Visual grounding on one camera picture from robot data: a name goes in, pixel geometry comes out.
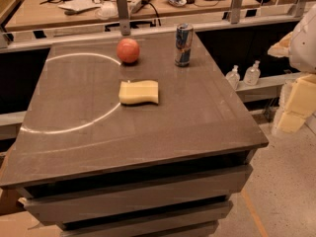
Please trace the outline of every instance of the power strip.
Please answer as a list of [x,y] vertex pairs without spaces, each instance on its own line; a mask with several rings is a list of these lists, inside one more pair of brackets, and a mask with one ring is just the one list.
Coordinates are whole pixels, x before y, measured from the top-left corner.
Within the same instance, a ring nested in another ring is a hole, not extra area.
[[136,13],[140,10],[140,8],[146,4],[149,3],[150,0],[132,0],[129,4],[129,10],[130,13]]

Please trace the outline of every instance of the sponge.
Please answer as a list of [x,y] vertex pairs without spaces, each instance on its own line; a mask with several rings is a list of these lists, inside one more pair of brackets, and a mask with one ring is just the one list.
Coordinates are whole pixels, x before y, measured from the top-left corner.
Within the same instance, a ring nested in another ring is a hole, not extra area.
[[145,102],[158,104],[158,82],[152,80],[120,82],[118,97],[119,101],[126,105]]

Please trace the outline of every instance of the plastic bottle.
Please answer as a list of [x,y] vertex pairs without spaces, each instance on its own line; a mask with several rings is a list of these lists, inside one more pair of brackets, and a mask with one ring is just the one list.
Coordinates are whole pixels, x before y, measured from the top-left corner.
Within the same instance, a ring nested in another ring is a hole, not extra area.
[[234,65],[234,68],[226,74],[226,79],[230,83],[230,85],[233,87],[234,90],[237,89],[238,82],[240,79],[240,75],[238,74],[238,66]]
[[247,85],[256,85],[260,77],[259,60],[256,60],[252,67],[249,67],[244,77],[244,83]]

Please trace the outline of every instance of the aluminum can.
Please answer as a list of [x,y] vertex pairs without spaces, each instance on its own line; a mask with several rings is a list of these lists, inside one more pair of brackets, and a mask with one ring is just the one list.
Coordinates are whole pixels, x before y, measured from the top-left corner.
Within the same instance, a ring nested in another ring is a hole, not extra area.
[[185,67],[190,63],[191,44],[194,28],[190,24],[179,24],[176,33],[176,57],[177,66]]

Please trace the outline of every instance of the white bottle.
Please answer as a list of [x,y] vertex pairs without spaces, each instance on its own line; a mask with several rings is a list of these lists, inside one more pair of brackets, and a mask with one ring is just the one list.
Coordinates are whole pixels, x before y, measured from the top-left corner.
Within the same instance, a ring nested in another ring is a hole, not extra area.
[[244,77],[244,83],[247,85],[256,85],[260,77],[259,60],[256,60],[252,67],[249,67]]
[[234,65],[234,68],[226,74],[226,79],[230,83],[230,85],[233,87],[234,90],[237,89],[238,82],[240,79],[240,75],[238,74],[238,66]]

